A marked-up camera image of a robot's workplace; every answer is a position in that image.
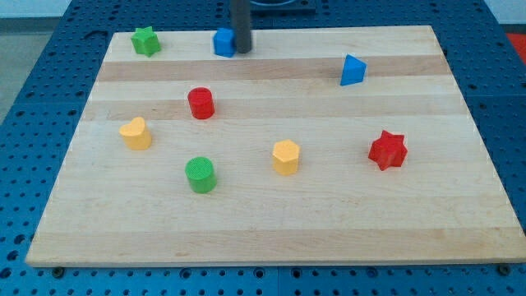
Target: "blue block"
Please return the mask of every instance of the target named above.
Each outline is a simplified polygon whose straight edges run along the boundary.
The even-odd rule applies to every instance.
[[[231,58],[236,53],[235,36],[232,29],[217,29],[214,35],[214,53],[226,58]]]
[[[366,68],[366,63],[348,54],[345,58],[342,80],[339,84],[341,86],[348,86],[350,84],[362,82]]]

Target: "yellow heart-shaped block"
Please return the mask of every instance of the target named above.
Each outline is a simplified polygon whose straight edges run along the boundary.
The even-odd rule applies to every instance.
[[[133,118],[118,130],[126,146],[132,150],[146,150],[151,145],[151,134],[142,117]]]

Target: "green star block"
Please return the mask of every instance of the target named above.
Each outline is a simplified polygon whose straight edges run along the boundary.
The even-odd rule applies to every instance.
[[[197,193],[207,193],[214,189],[217,179],[214,165],[206,157],[196,157],[188,161],[185,168],[190,188]]]
[[[151,57],[152,54],[161,50],[157,34],[151,26],[144,29],[136,28],[135,34],[131,37],[131,42],[136,53],[144,54],[147,57]]]

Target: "blue metal frame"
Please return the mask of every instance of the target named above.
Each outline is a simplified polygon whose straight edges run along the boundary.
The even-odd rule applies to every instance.
[[[0,128],[0,295],[526,294],[525,264],[67,269],[59,279],[51,269],[27,266],[30,240],[112,33],[147,25],[156,30],[228,25],[228,2],[198,4],[72,1]],[[253,21],[257,29],[432,25],[526,226],[526,68],[483,1],[316,0],[315,14],[257,14]]]

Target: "wooden board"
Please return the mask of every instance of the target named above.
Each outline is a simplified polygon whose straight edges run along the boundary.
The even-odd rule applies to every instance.
[[[526,238],[428,26],[255,31],[255,49],[211,52],[213,32],[161,32],[136,55],[116,34],[27,261],[32,266],[254,266],[524,261]],[[344,56],[368,64],[339,86]],[[191,117],[208,86],[216,114]],[[128,150],[135,116],[153,135]],[[406,136],[402,168],[367,158],[385,129]],[[272,169],[276,141],[302,147]],[[184,174],[212,159],[218,185]]]

